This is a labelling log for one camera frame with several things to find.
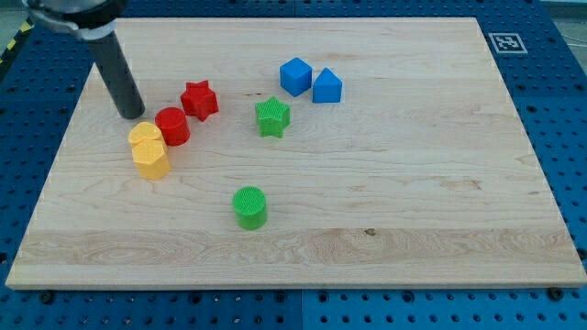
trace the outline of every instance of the red block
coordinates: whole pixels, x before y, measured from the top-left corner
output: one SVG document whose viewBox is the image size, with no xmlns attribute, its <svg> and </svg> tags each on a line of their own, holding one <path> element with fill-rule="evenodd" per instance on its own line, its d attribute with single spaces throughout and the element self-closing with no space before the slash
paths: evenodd
<svg viewBox="0 0 587 330">
<path fill-rule="evenodd" d="M 205 121 L 208 116 L 218 112 L 216 93 L 208 87 L 208 81 L 186 83 L 185 92 L 180 99 L 185 114 L 196 116 L 200 121 Z"/>
<path fill-rule="evenodd" d="M 176 107 L 165 108 L 155 116 L 155 124 L 161 130 L 168 146 L 180 146 L 190 138 L 185 112 Z"/>
</svg>

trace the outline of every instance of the toy block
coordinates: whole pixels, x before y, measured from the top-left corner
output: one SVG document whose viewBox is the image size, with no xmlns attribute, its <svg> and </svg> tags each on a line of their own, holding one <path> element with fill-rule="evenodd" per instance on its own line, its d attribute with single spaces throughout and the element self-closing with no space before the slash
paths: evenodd
<svg viewBox="0 0 587 330">
<path fill-rule="evenodd" d="M 282 138 L 283 130 L 290 125 L 290 106 L 272 96 L 266 102 L 255 104 L 255 111 L 260 135 Z"/>
<path fill-rule="evenodd" d="M 325 68 L 316 78 L 312 92 L 313 103 L 338 103 L 342 95 L 342 81 Z"/>
<path fill-rule="evenodd" d="M 267 222 L 265 194 L 257 187 L 245 187 L 232 198 L 237 224 L 247 230 L 261 228 Z"/>
<path fill-rule="evenodd" d="M 130 143 L 130 147 L 135 147 L 146 140 L 161 141 L 165 148 L 165 152 L 167 152 L 167 144 L 165 143 L 163 134 L 155 124 L 141 122 L 138 123 L 130 133 L 128 133 L 128 143 Z"/>
<path fill-rule="evenodd" d="M 165 108 L 155 116 L 155 124 L 161 130 L 168 146 L 180 146 L 190 138 L 185 112 L 177 107 Z"/>
<path fill-rule="evenodd" d="M 164 146 L 158 140 L 145 140 L 132 148 L 132 159 L 143 178 L 160 180 L 172 169 Z"/>
<path fill-rule="evenodd" d="M 279 74 L 282 88 L 293 97 L 309 90 L 312 86 L 312 67 L 299 58 L 282 65 Z"/>
<path fill-rule="evenodd" d="M 218 112 L 216 93 L 208 86 L 208 81 L 188 82 L 180 97 L 187 116 L 195 116 L 205 121 L 208 116 Z"/>
</svg>

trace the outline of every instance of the wood grain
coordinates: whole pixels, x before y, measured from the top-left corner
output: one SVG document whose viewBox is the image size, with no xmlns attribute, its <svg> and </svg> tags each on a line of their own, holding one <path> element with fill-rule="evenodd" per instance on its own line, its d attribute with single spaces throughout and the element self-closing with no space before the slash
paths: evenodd
<svg viewBox="0 0 587 330">
<path fill-rule="evenodd" d="M 147 112 L 123 120 L 94 69 L 7 285 L 13 289 L 511 288 L 587 282 L 474 19 L 124 19 Z M 279 87 L 300 56 L 341 104 Z M 142 180 L 127 133 L 186 81 L 220 113 L 189 121 L 172 172 Z M 292 106 L 260 138 L 254 104 Z M 269 221 L 235 224 L 256 185 Z"/>
</svg>

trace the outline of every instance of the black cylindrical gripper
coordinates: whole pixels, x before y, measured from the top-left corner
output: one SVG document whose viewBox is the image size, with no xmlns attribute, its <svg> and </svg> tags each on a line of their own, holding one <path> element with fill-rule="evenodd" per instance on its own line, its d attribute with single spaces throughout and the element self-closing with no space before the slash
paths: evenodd
<svg viewBox="0 0 587 330">
<path fill-rule="evenodd" d="M 134 119 L 145 112 L 135 80 L 128 68 L 116 33 L 95 40 L 87 40 L 108 92 L 112 96 L 118 113 L 126 119 Z"/>
</svg>

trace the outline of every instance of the red star block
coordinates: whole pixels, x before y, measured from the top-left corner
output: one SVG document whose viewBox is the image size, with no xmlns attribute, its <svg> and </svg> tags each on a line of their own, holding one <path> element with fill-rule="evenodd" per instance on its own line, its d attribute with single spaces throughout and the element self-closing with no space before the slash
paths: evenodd
<svg viewBox="0 0 587 330">
<path fill-rule="evenodd" d="M 196 116 L 200 121 L 218 112 L 216 93 L 208 87 L 208 81 L 186 83 L 180 99 L 185 114 Z"/>
</svg>

